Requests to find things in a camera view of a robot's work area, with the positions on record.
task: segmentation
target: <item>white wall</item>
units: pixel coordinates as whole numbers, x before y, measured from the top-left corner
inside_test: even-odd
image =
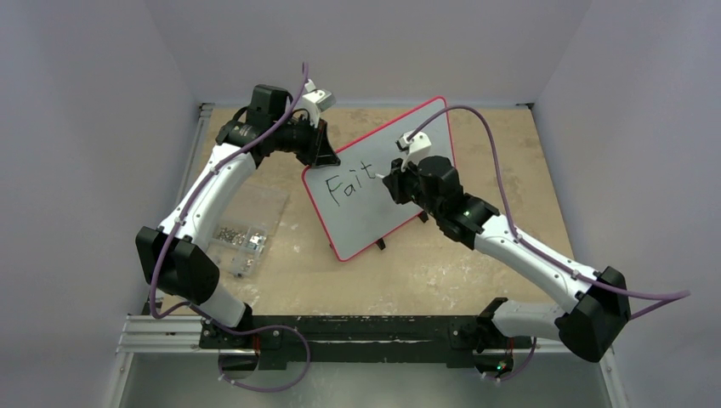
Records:
[[[634,407],[721,404],[719,21],[716,0],[596,0],[534,110],[576,255],[692,291],[617,340]]]
[[[99,406],[196,104],[140,0],[0,2],[0,406]]]
[[[535,100],[590,0],[147,0],[190,89],[244,102],[298,84],[300,62],[339,102]]]

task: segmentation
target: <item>red whiteboard frame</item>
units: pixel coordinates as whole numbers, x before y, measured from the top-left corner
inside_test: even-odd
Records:
[[[435,102],[435,101],[438,100],[438,99],[443,100],[443,105],[444,105],[445,107],[448,107],[448,101],[446,100],[446,98],[444,98],[444,97],[442,97],[442,96],[436,96],[435,98],[429,99],[429,100],[423,102],[422,104],[420,104],[419,106],[416,106],[415,108],[409,110],[408,112],[404,113],[403,115],[400,115],[400,116],[396,117],[396,118],[393,119],[392,121],[385,123],[385,124],[382,125],[381,127],[378,127],[378,128],[376,128],[376,129],[372,130],[371,132],[366,133],[366,135],[361,136],[361,137],[359,137],[359,138],[356,139],[356,140],[353,140],[352,142],[348,143],[347,145],[345,145],[345,146],[339,148],[338,150],[336,150],[336,153],[340,153],[341,151],[348,149],[350,146],[355,145],[356,143],[360,142],[361,140],[363,140],[363,139],[365,139],[365,138],[367,138],[367,137],[369,137],[369,136],[372,136],[374,133],[376,133],[376,132],[378,132],[378,131],[380,131],[380,130],[385,129],[386,127],[392,125],[393,123],[398,122],[400,119],[402,119],[402,118],[410,115],[411,113],[413,113],[413,112],[415,112],[415,111],[423,108],[423,107],[426,106],[426,105],[429,105],[429,104]],[[451,154],[453,155],[453,165],[455,166],[455,165],[456,165],[456,150],[453,148],[453,134],[451,133],[451,118],[448,116],[448,112],[446,112],[446,122],[447,122],[447,124],[448,124],[448,134],[451,136]],[[331,239],[331,235],[328,233],[328,228],[326,228],[326,222],[323,221],[323,217],[321,216],[321,212],[318,210],[318,206],[315,204],[315,200],[313,200],[313,195],[310,194],[310,189],[308,188],[308,184],[305,182],[305,173],[308,172],[309,169],[310,169],[310,166],[307,166],[305,169],[303,169],[303,172],[302,172],[301,175],[300,175],[300,178],[301,178],[301,180],[303,181],[303,186],[305,187],[305,192],[308,193],[308,197],[310,198],[310,203],[313,204],[313,209],[315,210],[315,214],[318,215],[318,219],[321,221],[321,226],[323,227],[323,231],[326,233],[326,237],[328,238],[328,242],[330,242],[330,244],[331,244],[331,248],[332,248],[333,252],[336,254],[336,258],[337,258],[338,261],[340,261],[340,262],[348,262],[349,260],[355,258],[359,253],[365,251],[365,250],[368,249],[369,247],[372,247],[373,244],[375,244],[375,242],[371,242],[370,244],[368,244],[368,246],[364,247],[363,249],[361,249],[360,251],[356,252],[355,254],[353,254],[352,256],[350,256],[350,257],[347,258],[347,259],[341,259],[341,258],[338,256],[338,251],[336,250],[335,245],[333,245],[333,240]],[[413,219],[414,219],[415,217],[417,217],[418,214],[420,214],[420,213],[422,213],[422,211],[418,212],[416,215],[410,217],[409,219],[407,219],[406,221],[404,221],[403,223],[401,223],[401,224],[398,225],[397,227],[393,228],[391,231],[388,232],[388,234],[383,235],[383,236],[381,237],[381,239],[383,239],[383,238],[385,238],[386,236],[390,235],[391,233],[393,233],[393,231],[397,230],[398,228],[402,227],[403,225],[408,224],[409,221],[413,220]]]

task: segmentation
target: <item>whiteboard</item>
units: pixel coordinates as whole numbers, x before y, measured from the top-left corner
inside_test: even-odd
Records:
[[[395,145],[403,133],[445,107],[444,98],[433,98],[338,149],[340,166],[305,168],[303,184],[338,260],[348,261],[422,211],[410,202],[395,204],[376,174],[387,175],[390,163],[404,156]],[[423,131],[431,139],[429,154],[448,157],[455,166],[448,114]]]

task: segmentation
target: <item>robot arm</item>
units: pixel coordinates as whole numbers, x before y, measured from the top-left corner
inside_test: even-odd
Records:
[[[332,93],[318,89],[312,81],[308,81],[305,94],[296,105],[307,112],[307,116],[292,117],[250,151],[218,167],[224,159],[237,154],[273,126],[283,116],[289,98],[290,93],[282,88],[255,87],[250,105],[239,110],[220,129],[208,163],[190,192],[156,229],[143,227],[135,238],[145,280],[150,284],[167,233],[180,220],[185,204],[191,202],[187,217],[174,234],[172,245],[162,262],[157,287],[188,300],[228,327],[248,328],[252,311],[220,284],[218,267],[205,252],[215,225],[235,192],[273,151],[295,153],[299,161],[312,167],[340,164],[328,142],[327,123],[320,118],[321,112],[333,104],[334,98]],[[247,113],[246,121],[240,122],[244,112]],[[214,177],[197,190],[210,173]]]
[[[391,163],[383,184],[397,204],[413,202],[435,219],[440,230],[466,247],[508,265],[546,292],[554,304],[523,304],[499,298],[481,314],[490,336],[532,336],[562,341],[576,355],[599,361],[630,318],[628,298],[577,279],[626,288],[623,275],[609,267],[603,273],[577,263],[517,229],[525,241],[550,258],[574,269],[561,272],[547,259],[519,243],[508,219],[488,202],[463,191],[458,171],[446,157],[429,156],[430,140],[410,133],[397,145],[407,153]]]

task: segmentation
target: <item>wooden tabletop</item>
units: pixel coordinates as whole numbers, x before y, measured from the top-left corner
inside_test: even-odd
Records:
[[[195,175],[207,162],[218,130],[235,111],[213,111]],[[337,108],[323,117],[329,123],[331,144],[337,149],[406,111]],[[571,256],[531,112],[481,112],[496,137],[503,181],[517,225]],[[464,111],[452,111],[450,123],[464,189],[502,208],[482,125]],[[276,152],[247,181],[288,193],[280,222],[253,274],[237,278],[221,271],[223,285],[252,305],[255,314],[475,315],[498,296],[524,302],[549,300],[502,263],[444,237],[433,220],[426,224],[413,220],[398,229],[386,237],[388,247],[384,251],[372,246],[346,263],[339,262],[301,182],[303,168],[293,155]],[[237,211],[229,207],[224,217],[236,218]],[[175,302],[171,297],[164,306]]]

